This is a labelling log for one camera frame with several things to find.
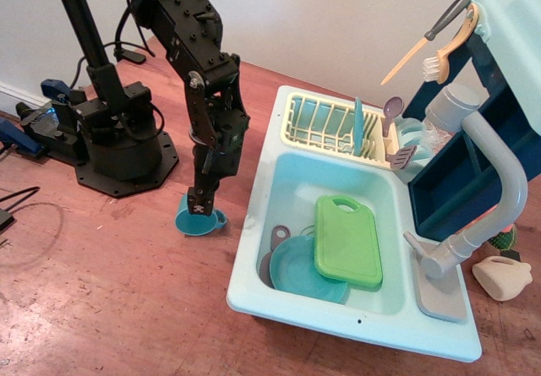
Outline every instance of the sink basin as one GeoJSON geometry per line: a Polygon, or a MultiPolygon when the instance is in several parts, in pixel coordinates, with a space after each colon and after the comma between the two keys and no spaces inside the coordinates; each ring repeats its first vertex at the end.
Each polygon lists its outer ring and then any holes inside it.
{"type": "Polygon", "coordinates": [[[299,92],[328,102],[347,102],[288,86],[278,91],[227,291],[229,306],[356,341],[475,361],[481,355],[481,346],[460,270],[467,303],[464,320],[429,317],[417,305],[413,251],[402,236],[405,231],[415,234],[407,185],[391,170],[374,163],[335,157],[284,140],[281,126],[287,117],[287,100],[299,92]],[[340,302],[327,302],[267,286],[259,272],[261,260],[271,251],[273,227],[287,226],[292,236],[306,232],[314,224],[318,197],[336,194],[356,199],[374,213],[383,272],[381,287],[366,290],[349,285],[340,302]]]}

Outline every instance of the purple spoon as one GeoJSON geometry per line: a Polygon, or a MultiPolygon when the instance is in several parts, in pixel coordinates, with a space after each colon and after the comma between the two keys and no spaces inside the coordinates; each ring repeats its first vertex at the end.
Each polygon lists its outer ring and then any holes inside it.
{"type": "Polygon", "coordinates": [[[400,116],[403,109],[404,101],[398,96],[391,97],[383,106],[383,115],[385,116],[385,121],[383,122],[384,137],[389,135],[389,127],[391,126],[392,120],[400,116]]]}

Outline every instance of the yellow dish rack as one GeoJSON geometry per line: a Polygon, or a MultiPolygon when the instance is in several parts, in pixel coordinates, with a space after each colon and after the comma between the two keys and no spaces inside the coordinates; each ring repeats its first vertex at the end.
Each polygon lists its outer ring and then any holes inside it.
{"type": "Polygon", "coordinates": [[[390,170],[385,156],[399,150],[395,124],[384,137],[383,111],[367,105],[363,105],[363,120],[360,155],[354,155],[354,103],[293,92],[287,98],[281,139],[298,148],[390,170]]]}

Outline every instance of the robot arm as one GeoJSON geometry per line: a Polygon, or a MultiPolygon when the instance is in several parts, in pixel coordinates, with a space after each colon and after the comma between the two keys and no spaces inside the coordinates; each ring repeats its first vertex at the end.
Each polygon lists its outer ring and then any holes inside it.
{"type": "Polygon", "coordinates": [[[234,176],[249,116],[239,89],[237,55],[221,51],[222,23],[209,0],[128,0],[136,22],[152,30],[184,82],[194,141],[189,211],[209,215],[220,180],[234,176]]]}

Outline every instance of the yellow brush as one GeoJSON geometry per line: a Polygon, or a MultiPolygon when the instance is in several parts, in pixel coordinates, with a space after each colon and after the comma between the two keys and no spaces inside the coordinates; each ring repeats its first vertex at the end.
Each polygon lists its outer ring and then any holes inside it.
{"type": "Polygon", "coordinates": [[[466,19],[458,34],[451,42],[437,51],[435,57],[428,57],[424,60],[423,76],[425,82],[436,81],[442,84],[449,78],[449,54],[466,42],[475,30],[478,20],[479,9],[477,5],[472,3],[467,7],[466,19]]]}
{"type": "Polygon", "coordinates": [[[385,79],[381,81],[381,85],[384,85],[392,77],[398,73],[404,64],[410,60],[410,58],[417,53],[428,41],[432,41],[440,31],[442,31],[449,23],[455,19],[458,14],[462,12],[464,8],[470,3],[470,0],[455,0],[452,5],[443,13],[443,15],[436,21],[434,26],[424,34],[424,37],[415,45],[409,52],[400,60],[399,63],[385,76],[385,79]]]}

